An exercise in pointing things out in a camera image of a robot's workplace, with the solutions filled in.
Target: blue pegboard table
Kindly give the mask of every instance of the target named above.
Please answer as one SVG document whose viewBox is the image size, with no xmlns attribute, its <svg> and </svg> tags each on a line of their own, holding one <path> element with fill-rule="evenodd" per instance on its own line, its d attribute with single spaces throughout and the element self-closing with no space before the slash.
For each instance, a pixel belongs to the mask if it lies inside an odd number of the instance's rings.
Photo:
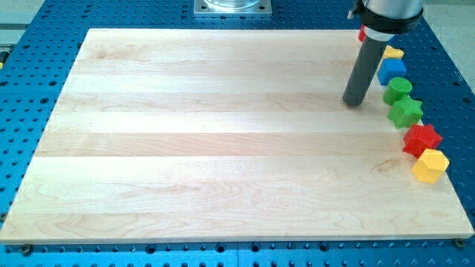
<svg viewBox="0 0 475 267">
<path fill-rule="evenodd" d="M 352 5 L 353 0 L 272 0 L 271 18 L 193 18 L 191 0 L 46 0 L 0 71 L 0 212 L 12 204 L 89 28 L 357 29 L 357 19 L 346 19 Z M 445 138 L 440 147 L 451 159 L 449 177 L 474 224 L 475 96 L 425 21 L 392 45 L 405 51 L 411 96 L 424 102 L 422 120 Z M 0 266 L 475 266 L 475 238 L 457 244 L 1 245 Z"/>
</svg>

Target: yellow block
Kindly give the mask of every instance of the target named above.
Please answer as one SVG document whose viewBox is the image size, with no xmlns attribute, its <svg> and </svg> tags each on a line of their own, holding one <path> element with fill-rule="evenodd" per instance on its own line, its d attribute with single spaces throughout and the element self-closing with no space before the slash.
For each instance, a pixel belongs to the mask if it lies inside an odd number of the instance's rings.
<svg viewBox="0 0 475 267">
<path fill-rule="evenodd" d="M 394 47 L 388 45 L 383 54 L 383 59 L 402 59 L 404 56 L 404 51 L 400 49 L 395 49 Z"/>
<path fill-rule="evenodd" d="M 449 164 L 449 160 L 441 151 L 426 149 L 411 171 L 417 180 L 435 183 L 447 170 Z"/>
</svg>

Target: red part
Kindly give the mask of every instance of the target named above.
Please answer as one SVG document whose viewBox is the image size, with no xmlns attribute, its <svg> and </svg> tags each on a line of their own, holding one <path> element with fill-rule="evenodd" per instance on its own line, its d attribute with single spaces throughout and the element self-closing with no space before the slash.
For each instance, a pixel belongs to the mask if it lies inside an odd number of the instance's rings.
<svg viewBox="0 0 475 267">
<path fill-rule="evenodd" d="M 359 29 L 358 40 L 362 42 L 364 41 L 364 37 L 366 37 L 366 33 L 364 32 L 364 25 L 362 25 Z"/>
<path fill-rule="evenodd" d="M 436 149 L 441 141 L 442 136 L 435 132 L 432 125 L 414 124 L 404 136 L 406 146 L 402 150 L 419 158 L 425 149 Z"/>
</svg>

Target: maple cutting board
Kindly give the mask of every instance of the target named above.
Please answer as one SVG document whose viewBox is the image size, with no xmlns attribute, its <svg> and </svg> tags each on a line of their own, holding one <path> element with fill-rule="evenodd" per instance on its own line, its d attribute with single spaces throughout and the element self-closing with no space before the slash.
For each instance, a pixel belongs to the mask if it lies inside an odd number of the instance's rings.
<svg viewBox="0 0 475 267">
<path fill-rule="evenodd" d="M 354 30 L 90 30 L 3 243 L 469 237 L 416 181 Z"/>
</svg>

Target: green star block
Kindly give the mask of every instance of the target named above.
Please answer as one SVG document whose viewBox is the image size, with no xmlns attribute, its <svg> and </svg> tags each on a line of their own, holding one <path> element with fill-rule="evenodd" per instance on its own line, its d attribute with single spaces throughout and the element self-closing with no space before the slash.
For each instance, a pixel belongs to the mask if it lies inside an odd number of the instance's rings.
<svg viewBox="0 0 475 267">
<path fill-rule="evenodd" d="M 392 78 L 384 92 L 383 101 L 392 106 L 394 102 L 408 95 L 412 89 L 413 85 L 408 80 L 401 77 Z"/>
<path fill-rule="evenodd" d="M 422 102 L 403 96 L 393 103 L 387 118 L 394 122 L 397 129 L 410 127 L 422 118 L 421 105 Z"/>
</svg>

